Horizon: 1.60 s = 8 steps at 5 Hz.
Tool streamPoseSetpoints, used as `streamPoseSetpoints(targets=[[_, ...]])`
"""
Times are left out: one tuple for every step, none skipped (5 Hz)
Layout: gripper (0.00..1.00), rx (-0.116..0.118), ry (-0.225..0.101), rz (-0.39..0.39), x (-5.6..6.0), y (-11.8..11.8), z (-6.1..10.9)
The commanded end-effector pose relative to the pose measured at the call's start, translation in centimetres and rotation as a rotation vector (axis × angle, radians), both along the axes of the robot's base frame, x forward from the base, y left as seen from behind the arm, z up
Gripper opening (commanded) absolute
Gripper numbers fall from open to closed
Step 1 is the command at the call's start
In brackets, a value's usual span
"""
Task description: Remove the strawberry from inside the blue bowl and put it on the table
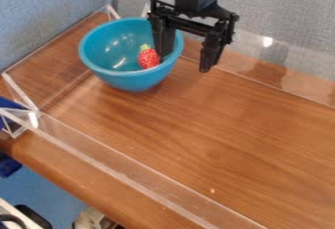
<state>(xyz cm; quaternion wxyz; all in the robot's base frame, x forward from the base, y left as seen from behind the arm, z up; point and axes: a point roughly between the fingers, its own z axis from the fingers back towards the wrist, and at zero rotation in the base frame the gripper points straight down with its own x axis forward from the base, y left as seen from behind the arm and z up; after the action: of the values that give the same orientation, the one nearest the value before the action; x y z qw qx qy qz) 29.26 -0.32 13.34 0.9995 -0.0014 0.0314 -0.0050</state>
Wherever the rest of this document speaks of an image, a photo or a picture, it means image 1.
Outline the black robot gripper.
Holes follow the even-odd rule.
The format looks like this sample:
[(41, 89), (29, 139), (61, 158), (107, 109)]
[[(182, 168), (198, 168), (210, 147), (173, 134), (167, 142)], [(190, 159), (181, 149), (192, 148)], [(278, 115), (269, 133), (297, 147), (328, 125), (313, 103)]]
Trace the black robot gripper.
[(173, 51), (175, 31), (206, 37), (201, 50), (201, 72), (209, 72), (220, 62), (228, 42), (234, 40), (240, 15), (225, 9), (218, 0), (150, 0), (149, 18), (155, 49), (162, 58)]

